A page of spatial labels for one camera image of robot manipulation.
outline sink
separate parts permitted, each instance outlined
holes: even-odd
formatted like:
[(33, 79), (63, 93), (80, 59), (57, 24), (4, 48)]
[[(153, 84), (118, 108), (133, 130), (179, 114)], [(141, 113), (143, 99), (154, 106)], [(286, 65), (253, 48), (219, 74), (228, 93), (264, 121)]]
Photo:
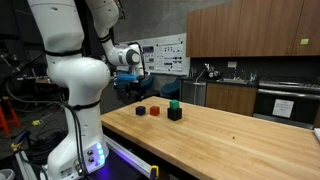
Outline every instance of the sink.
[(217, 82), (225, 82), (225, 83), (235, 83), (235, 84), (247, 84), (247, 80), (242, 80), (242, 79), (228, 79), (228, 78), (222, 78), (217, 80)]

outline wooden table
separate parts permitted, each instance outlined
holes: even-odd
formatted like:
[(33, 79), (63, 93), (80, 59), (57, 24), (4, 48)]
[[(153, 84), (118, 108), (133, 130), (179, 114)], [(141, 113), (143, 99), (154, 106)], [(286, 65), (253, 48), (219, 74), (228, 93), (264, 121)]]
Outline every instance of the wooden table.
[[(138, 105), (161, 114), (136, 116)], [(151, 97), (102, 115), (102, 124), (199, 179), (320, 179), (311, 130), (186, 103), (183, 119), (171, 121), (168, 106)]]

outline green cube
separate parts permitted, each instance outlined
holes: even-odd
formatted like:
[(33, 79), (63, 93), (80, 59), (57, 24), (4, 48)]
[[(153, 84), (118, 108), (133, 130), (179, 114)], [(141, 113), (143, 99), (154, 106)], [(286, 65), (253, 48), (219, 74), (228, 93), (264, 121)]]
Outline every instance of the green cube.
[(175, 110), (175, 109), (179, 109), (179, 108), (180, 108), (179, 101), (177, 101), (177, 100), (170, 101), (170, 109)]

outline block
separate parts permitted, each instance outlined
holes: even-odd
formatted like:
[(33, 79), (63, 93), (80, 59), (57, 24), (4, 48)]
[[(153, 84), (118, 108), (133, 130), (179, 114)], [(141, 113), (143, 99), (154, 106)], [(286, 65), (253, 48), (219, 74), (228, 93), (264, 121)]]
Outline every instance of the block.
[(168, 108), (168, 118), (176, 121), (182, 118), (182, 109), (178, 108), (178, 109), (171, 109)]
[(177, 101), (177, 100), (171, 100), (171, 101), (170, 101), (170, 108), (171, 108), (171, 109), (178, 109), (178, 108), (180, 108), (179, 101)]
[(152, 116), (158, 116), (160, 114), (160, 107), (159, 106), (152, 106), (150, 108), (150, 114)]
[(136, 115), (143, 116), (146, 114), (146, 107), (138, 106), (136, 107)]

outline lower cabinet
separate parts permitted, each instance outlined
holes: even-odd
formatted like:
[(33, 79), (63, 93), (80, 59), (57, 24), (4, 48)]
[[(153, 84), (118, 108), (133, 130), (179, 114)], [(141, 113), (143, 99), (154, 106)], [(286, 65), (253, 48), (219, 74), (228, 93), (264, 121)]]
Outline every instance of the lower cabinet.
[(257, 89), (236, 85), (207, 85), (206, 107), (252, 116)]

